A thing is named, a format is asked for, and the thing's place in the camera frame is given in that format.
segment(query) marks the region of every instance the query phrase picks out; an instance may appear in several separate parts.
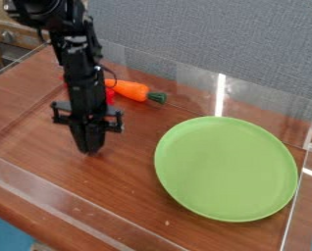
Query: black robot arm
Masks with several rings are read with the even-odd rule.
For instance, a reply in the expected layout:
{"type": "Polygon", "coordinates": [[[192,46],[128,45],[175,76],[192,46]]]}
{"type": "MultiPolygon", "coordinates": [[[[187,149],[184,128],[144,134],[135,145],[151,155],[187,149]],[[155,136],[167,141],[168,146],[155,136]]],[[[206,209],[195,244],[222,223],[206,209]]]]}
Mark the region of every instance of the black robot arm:
{"type": "Polygon", "coordinates": [[[122,131],[122,113],[105,104],[100,45],[83,2],[4,0],[4,10],[20,24],[48,30],[69,96],[69,102],[51,104],[53,122],[68,125],[79,150],[92,154],[103,145],[104,133],[122,131]]]}

